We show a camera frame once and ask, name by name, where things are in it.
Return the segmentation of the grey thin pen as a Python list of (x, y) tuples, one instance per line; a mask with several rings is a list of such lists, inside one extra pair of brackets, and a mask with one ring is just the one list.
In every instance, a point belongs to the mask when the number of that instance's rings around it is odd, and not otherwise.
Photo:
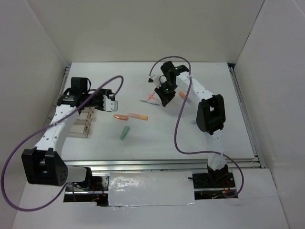
[(151, 105), (156, 105), (156, 106), (162, 106), (161, 104), (159, 103), (154, 103), (154, 102), (149, 102), (149, 101), (146, 101), (146, 100), (139, 100), (140, 102), (143, 102), (143, 103), (146, 103), (146, 104), (151, 104)]

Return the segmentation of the orange pink highlighter marker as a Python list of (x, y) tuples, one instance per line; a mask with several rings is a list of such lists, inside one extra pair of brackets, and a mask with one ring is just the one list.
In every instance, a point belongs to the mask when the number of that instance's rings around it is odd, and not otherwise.
[(146, 115), (134, 114), (134, 113), (128, 113), (127, 115), (130, 118), (140, 119), (140, 120), (144, 120), (144, 121), (148, 120), (148, 116), (146, 116)]

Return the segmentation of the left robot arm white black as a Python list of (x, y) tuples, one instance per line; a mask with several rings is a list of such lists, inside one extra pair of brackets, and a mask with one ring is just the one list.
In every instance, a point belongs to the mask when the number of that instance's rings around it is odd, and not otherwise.
[(88, 78), (73, 77), (56, 103), (55, 114), (42, 138), (33, 149), (21, 155), (27, 181), (30, 184), (62, 186), (68, 177), (68, 167), (61, 151), (69, 131), (86, 108), (101, 111), (117, 110), (115, 94), (110, 89), (91, 89)]

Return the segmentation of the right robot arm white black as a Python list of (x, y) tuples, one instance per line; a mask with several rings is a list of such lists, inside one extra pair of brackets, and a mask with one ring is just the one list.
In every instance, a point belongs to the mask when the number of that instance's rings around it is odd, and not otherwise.
[(194, 96), (194, 102), (197, 104), (196, 124), (198, 128), (208, 133), (210, 136), (216, 131), (221, 131), (224, 128), (226, 121), (224, 98), (220, 94), (212, 94), (206, 90), (196, 79), (191, 76), (191, 68), (185, 65), (174, 66), (171, 61), (167, 61), (162, 64), (161, 71), (166, 80), (160, 83), (155, 92), (159, 96), (162, 106), (165, 107), (176, 94), (175, 89), (181, 87), (185, 89), (186, 96), (184, 98), (182, 107), (180, 109), (175, 130), (174, 130), (174, 145), (178, 152), (185, 155), (195, 155), (208, 153), (212, 154), (212, 157), (208, 159), (208, 182), (213, 187), (219, 187), (224, 178), (228, 176), (228, 166), (226, 162), (226, 156), (216, 151), (198, 151), (198, 152), (183, 152), (177, 145), (177, 131), (179, 122), (182, 116), (184, 106), (189, 95)]

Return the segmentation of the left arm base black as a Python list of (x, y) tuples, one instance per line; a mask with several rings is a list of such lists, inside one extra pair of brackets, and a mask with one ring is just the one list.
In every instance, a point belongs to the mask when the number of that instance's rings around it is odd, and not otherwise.
[(109, 176), (92, 176), (83, 182), (69, 184), (64, 192), (64, 203), (93, 203), (106, 207), (108, 202)]

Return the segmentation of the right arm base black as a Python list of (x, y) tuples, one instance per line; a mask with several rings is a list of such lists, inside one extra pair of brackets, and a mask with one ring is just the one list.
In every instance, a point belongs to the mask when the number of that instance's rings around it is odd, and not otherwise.
[(212, 181), (208, 173), (192, 174), (188, 179), (193, 182), (195, 200), (238, 198), (232, 173), (217, 181)]

